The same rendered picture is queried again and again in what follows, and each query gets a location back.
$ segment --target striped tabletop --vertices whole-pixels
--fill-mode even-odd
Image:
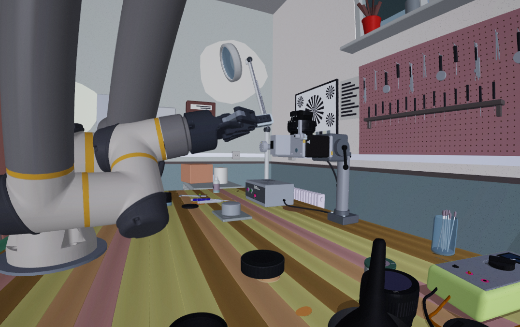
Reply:
[[[169,224],[156,235],[128,239],[114,225],[95,227],[108,250],[88,264],[43,276],[0,274],[0,326],[167,327],[188,313],[210,312],[231,327],[324,327],[335,312],[358,306],[364,260],[373,240],[383,238],[387,258],[420,283],[413,326],[426,327],[421,299],[430,292],[429,267],[478,256],[461,249],[435,255],[429,240],[363,220],[341,226],[322,212],[264,208],[246,201],[242,189],[197,192],[240,201],[253,219],[221,222],[212,213],[220,204],[182,209],[191,199],[177,195],[196,193],[173,191]],[[240,256],[257,249],[284,255],[280,280],[262,283],[242,274]],[[433,295],[428,310],[441,302]],[[456,317],[468,318],[447,304],[433,320],[442,325]],[[485,323],[516,326],[520,311]]]

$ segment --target wall shelf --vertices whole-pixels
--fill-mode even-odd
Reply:
[[[465,109],[478,109],[478,108],[488,108],[490,106],[496,107],[496,117],[502,117],[502,106],[505,105],[506,102],[502,99],[490,100],[490,101],[482,101],[481,103],[470,103],[470,104],[461,104],[461,105],[451,105],[451,106],[443,106],[441,108],[432,108],[432,109],[422,109],[417,111],[406,111],[406,112],[398,112],[397,114],[392,115],[384,115],[377,117],[369,117],[364,118],[363,121],[367,122],[367,128],[371,128],[371,122],[375,120],[385,120],[391,118],[401,118],[401,117],[411,117],[417,115],[424,114],[438,114],[441,112],[450,112],[450,111],[458,111]]]
[[[354,54],[386,38],[399,34],[432,18],[443,15],[458,7],[464,6],[473,0],[433,0],[399,18],[381,26],[375,31],[369,32],[362,37],[341,46],[341,51]]]

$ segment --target power supply box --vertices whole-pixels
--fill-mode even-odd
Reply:
[[[246,199],[264,207],[277,207],[294,204],[294,184],[274,179],[246,180]]]

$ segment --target orange spot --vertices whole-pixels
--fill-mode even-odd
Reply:
[[[297,310],[297,315],[299,316],[308,316],[312,313],[311,307],[302,307]]]

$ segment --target brown framed sign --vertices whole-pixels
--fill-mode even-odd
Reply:
[[[216,117],[216,103],[205,103],[203,101],[186,101],[186,112],[209,110]]]

